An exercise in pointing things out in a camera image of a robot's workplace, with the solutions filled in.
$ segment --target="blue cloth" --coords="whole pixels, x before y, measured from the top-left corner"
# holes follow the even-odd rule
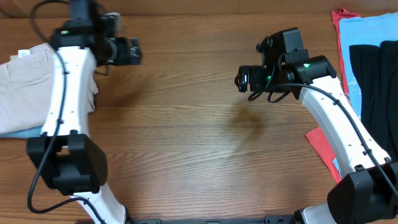
[[[338,166],[337,159],[336,159],[336,158],[333,159],[333,160],[332,160],[332,163],[333,163],[333,165],[335,165],[336,170],[338,170],[338,173],[340,174],[340,177],[343,178],[343,177],[341,176],[340,167]]]
[[[13,131],[10,133],[0,134],[0,138],[21,138],[27,139],[32,137],[39,137],[42,131],[42,126],[29,128],[22,131]]]
[[[355,79],[349,57],[350,45],[379,46],[385,40],[398,40],[398,12],[367,18],[340,20],[340,45],[349,90],[349,100],[361,119],[362,94]]]

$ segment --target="wooden table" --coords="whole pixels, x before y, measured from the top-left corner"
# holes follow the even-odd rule
[[[108,183],[133,218],[264,217],[326,200],[336,183],[305,139],[317,127],[311,114],[292,95],[277,104],[266,96],[248,103],[233,80],[240,65],[261,63],[256,43],[295,26],[310,56],[325,55],[338,71],[329,14],[123,19],[120,36],[138,37],[144,59],[96,77],[89,124],[108,158]],[[38,23],[50,34],[62,21]],[[0,20],[1,63],[40,43],[28,20]],[[86,220],[77,203],[30,213],[26,196],[36,169],[25,144],[0,140],[0,223]],[[40,179],[37,208],[64,199]]]

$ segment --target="black cloth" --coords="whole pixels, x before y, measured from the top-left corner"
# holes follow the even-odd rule
[[[361,121],[393,161],[398,159],[398,41],[352,45],[353,73],[362,92]]]

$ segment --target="wood grain surface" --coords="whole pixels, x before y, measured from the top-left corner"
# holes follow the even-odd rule
[[[0,8],[13,17],[28,18],[30,10],[42,0],[1,0]],[[396,0],[96,0],[109,12],[124,16],[137,15],[209,15],[229,13],[330,13],[339,7],[351,12],[398,10]],[[41,7],[37,17],[59,18],[69,16],[63,4]]]
[[[329,14],[123,19],[120,36],[138,37],[144,59],[96,77],[89,124],[108,158],[108,183],[133,218],[264,217],[326,200],[335,181],[305,139],[317,127],[311,114],[292,95],[277,104],[266,96],[248,103],[233,80],[240,65],[260,64],[256,43],[296,26],[310,55],[325,55],[339,70]],[[38,20],[47,34],[62,22]],[[1,63],[37,44],[28,20],[0,20]],[[35,168],[25,144],[0,139],[0,223],[88,219],[77,203],[30,213],[26,196]],[[64,199],[40,179],[37,208]]]

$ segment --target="beige pants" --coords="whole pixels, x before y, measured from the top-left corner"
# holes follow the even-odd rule
[[[30,49],[30,55],[0,65],[0,134],[45,123],[53,86],[53,50],[48,44]],[[94,111],[98,92],[92,78],[87,113]]]

